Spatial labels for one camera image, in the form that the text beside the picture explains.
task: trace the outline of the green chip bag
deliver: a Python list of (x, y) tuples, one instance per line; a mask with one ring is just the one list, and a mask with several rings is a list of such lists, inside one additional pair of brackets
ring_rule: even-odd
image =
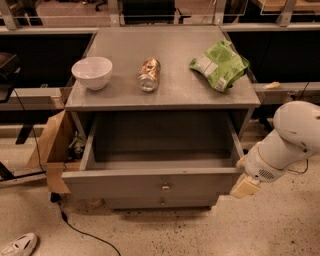
[(206, 77), (217, 92), (226, 92), (249, 68), (249, 61), (232, 51), (229, 45), (231, 42), (222, 40), (189, 64), (189, 68)]

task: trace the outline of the white sneaker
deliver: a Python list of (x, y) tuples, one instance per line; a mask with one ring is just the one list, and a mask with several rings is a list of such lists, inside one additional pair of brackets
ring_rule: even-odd
[(37, 236), (27, 233), (12, 241), (0, 253), (0, 256), (29, 256), (37, 244)]

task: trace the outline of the white bowl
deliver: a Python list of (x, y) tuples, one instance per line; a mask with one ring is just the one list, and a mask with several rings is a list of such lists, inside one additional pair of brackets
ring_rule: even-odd
[(112, 62), (103, 57), (87, 57), (76, 62), (71, 72), (83, 86), (99, 90), (111, 79)]

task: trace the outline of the gray metal cabinet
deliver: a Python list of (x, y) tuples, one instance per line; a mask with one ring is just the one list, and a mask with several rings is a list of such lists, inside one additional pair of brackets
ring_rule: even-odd
[[(88, 55), (112, 57), (114, 73), (100, 91), (76, 82), (66, 106), (86, 138), (80, 171), (63, 174), (75, 197), (114, 209), (211, 207), (229, 193), (240, 175), (239, 137), (259, 101), (246, 76), (219, 94), (188, 68), (223, 38), (212, 26), (98, 32)], [(162, 70), (148, 94), (136, 78), (150, 56)]]

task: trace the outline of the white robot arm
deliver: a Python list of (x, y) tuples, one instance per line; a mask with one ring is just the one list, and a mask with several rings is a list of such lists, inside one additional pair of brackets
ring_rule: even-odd
[(242, 198), (260, 189), (261, 182), (274, 182), (289, 166), (320, 151), (320, 107), (293, 101), (282, 105), (273, 117), (274, 130), (241, 158), (238, 168), (245, 168), (231, 190)]

